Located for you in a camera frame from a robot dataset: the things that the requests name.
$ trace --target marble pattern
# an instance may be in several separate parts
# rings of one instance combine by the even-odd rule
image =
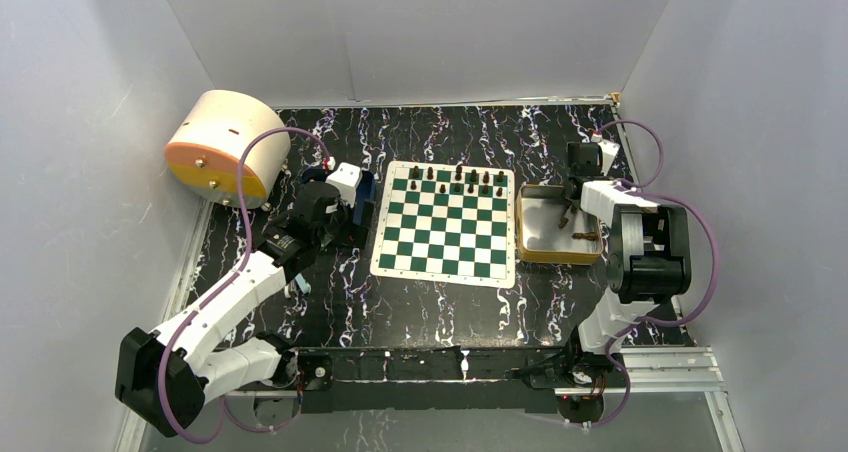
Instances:
[[[289,126],[313,131],[338,162],[359,164],[382,180],[392,160],[508,168],[519,184],[560,184],[565,147],[587,141],[590,130],[614,119],[608,105],[406,107],[281,110]],[[618,140],[615,131],[605,136]],[[253,214],[260,231],[269,215],[290,207],[295,180],[321,161],[311,142],[294,139],[288,169],[269,199],[269,213]],[[610,174],[629,177],[623,152]],[[378,188],[378,199],[381,196]],[[308,296],[277,294],[252,311],[226,338],[238,345],[273,330],[307,347],[538,346],[565,343],[594,308],[605,286],[603,260],[595,265],[518,262],[511,289],[409,281],[369,273],[364,250],[322,253],[304,272]],[[215,283],[244,252],[235,209],[216,205],[197,264],[194,297]],[[655,312],[672,318],[671,307]],[[640,326],[628,343],[691,345],[685,330]]]

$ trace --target chessboard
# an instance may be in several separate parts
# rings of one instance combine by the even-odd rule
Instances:
[[[373,275],[515,284],[511,170],[394,161],[383,187]]]

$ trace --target gray floor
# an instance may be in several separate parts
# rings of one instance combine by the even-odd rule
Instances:
[[[230,399],[247,421],[251,398]],[[619,396],[609,396],[614,407]],[[217,410],[207,407],[190,430],[207,435]],[[196,446],[180,438],[145,434],[144,452],[217,451],[720,451],[704,394],[635,394],[627,409],[603,429],[588,434],[534,420],[519,411],[362,411],[305,415],[273,435],[244,432],[225,421],[221,435]]]

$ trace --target cylindrical object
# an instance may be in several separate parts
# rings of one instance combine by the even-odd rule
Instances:
[[[244,149],[259,134],[283,126],[270,107],[253,97],[210,90],[200,96],[165,146],[165,161],[174,175],[199,195],[236,205],[236,169]],[[290,149],[289,134],[272,135],[251,149],[242,171],[249,209],[268,200]]]

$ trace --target chessboard border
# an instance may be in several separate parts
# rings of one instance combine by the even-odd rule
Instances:
[[[427,162],[407,162],[402,160],[393,160],[389,162],[386,168],[386,175],[383,178],[383,196],[380,201],[380,213],[377,215],[377,232],[374,236],[374,247],[371,251],[371,275],[378,277],[394,277],[398,279],[409,280],[428,280],[433,282],[445,282],[450,284],[470,285],[475,287],[494,287],[498,289],[511,289],[515,286],[515,248],[516,248],[516,230],[515,230],[515,191],[518,189],[518,184],[515,182],[515,173],[508,169],[495,169],[490,167],[475,167],[462,164],[464,168],[476,169],[479,175],[489,172],[489,175],[497,175],[500,171],[507,176],[507,193],[506,193],[506,222],[507,222],[507,250],[506,250],[506,278],[494,279],[485,277],[467,277],[467,276],[451,276],[447,274],[434,274],[431,272],[415,272],[411,270],[396,270],[385,269],[379,266],[380,255],[383,249],[382,237],[386,232],[386,217],[389,212],[389,204],[391,202],[392,187],[395,174],[398,169],[412,168],[415,166],[422,168],[422,174],[427,170],[426,167],[433,167],[437,170],[450,170],[451,173],[456,168],[456,165],[435,164]]]

